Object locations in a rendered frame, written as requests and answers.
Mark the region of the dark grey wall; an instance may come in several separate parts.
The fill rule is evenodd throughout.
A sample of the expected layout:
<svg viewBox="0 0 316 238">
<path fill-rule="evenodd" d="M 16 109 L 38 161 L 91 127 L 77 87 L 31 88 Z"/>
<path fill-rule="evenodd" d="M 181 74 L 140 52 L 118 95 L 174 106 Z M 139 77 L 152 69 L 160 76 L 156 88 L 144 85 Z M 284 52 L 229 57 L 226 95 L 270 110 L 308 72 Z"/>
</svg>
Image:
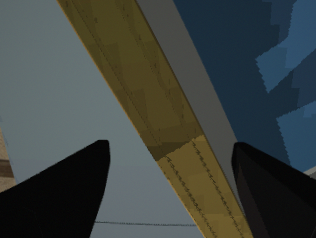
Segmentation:
<svg viewBox="0 0 316 238">
<path fill-rule="evenodd" d="M 56 0 L 0 0 L 0 130 L 16 185 L 109 140 L 89 238 L 204 238 Z"/>
</svg>

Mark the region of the wooden picture frame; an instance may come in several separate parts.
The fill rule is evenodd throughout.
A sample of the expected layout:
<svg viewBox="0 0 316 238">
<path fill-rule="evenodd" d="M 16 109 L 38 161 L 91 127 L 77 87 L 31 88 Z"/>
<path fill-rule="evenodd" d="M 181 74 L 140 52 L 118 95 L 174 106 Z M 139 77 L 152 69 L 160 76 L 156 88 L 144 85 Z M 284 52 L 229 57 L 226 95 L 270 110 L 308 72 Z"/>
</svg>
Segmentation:
<svg viewBox="0 0 316 238">
<path fill-rule="evenodd" d="M 316 179 L 316 0 L 56 0 L 204 238 L 254 238 L 234 143 Z"/>
</svg>

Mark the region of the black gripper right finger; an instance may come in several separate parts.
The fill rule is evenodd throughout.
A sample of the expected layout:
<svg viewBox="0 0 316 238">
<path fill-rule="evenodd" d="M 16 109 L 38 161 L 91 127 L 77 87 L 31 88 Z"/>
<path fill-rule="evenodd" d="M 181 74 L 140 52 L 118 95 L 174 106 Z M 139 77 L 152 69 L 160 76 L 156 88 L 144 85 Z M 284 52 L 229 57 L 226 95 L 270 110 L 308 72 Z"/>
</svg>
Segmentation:
<svg viewBox="0 0 316 238">
<path fill-rule="evenodd" d="M 231 167 L 254 238 L 316 238 L 316 179 L 247 143 Z"/>
</svg>

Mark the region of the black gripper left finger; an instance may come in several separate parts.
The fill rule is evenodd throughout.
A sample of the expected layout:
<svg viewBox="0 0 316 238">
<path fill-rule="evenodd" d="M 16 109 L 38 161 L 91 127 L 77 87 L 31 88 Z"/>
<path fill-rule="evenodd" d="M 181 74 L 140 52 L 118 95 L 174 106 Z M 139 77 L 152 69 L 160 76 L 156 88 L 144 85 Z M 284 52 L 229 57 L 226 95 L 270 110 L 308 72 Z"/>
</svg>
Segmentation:
<svg viewBox="0 0 316 238">
<path fill-rule="evenodd" d="M 0 192 L 0 238 L 89 238 L 109 167 L 109 140 L 97 140 Z"/>
</svg>

